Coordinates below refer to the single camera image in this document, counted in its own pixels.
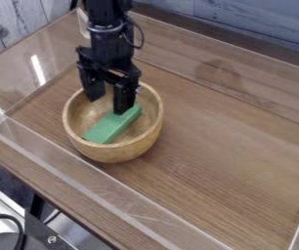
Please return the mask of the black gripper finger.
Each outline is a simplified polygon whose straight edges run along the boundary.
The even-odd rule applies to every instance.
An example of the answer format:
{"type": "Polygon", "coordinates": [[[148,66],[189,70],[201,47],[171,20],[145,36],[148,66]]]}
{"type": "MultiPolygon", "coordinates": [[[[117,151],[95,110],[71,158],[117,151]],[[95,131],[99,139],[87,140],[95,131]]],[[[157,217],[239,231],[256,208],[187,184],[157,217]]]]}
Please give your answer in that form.
{"type": "Polygon", "coordinates": [[[113,86],[113,112],[121,115],[133,107],[137,95],[137,85],[119,82],[113,86]]]}
{"type": "Polygon", "coordinates": [[[105,85],[99,72],[93,69],[79,65],[80,78],[83,82],[84,92],[91,102],[95,102],[105,95],[105,85]]]}

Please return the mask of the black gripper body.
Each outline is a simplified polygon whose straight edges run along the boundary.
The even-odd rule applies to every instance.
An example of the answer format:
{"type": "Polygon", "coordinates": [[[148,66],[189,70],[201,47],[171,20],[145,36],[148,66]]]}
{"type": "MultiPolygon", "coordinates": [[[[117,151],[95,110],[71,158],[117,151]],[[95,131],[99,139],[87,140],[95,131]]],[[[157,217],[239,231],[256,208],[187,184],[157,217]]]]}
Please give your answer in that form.
{"type": "Polygon", "coordinates": [[[76,48],[77,66],[96,70],[104,84],[124,82],[139,87],[141,71],[133,64],[133,55],[143,45],[135,43],[135,26],[133,23],[88,24],[89,46],[76,48]]]}

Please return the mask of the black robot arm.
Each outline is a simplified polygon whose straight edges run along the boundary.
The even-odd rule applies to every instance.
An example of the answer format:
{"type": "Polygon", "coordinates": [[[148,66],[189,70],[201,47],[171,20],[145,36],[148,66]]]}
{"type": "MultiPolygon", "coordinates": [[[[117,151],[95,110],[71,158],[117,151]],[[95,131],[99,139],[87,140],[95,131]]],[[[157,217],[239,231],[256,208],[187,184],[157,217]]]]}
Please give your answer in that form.
{"type": "Polygon", "coordinates": [[[121,115],[136,102],[140,69],[133,64],[137,24],[128,16],[132,0],[87,0],[89,46],[79,46],[77,69],[91,102],[113,86],[113,113],[121,115]]]}

